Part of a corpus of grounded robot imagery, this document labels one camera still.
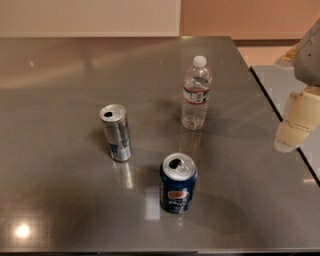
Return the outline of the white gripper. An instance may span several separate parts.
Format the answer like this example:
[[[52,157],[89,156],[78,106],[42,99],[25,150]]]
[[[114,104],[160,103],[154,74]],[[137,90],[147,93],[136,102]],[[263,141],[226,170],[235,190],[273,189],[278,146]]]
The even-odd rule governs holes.
[[[275,65],[293,68],[296,79],[309,85],[300,93],[290,94],[276,132],[275,149],[289,153],[320,125],[320,18]]]

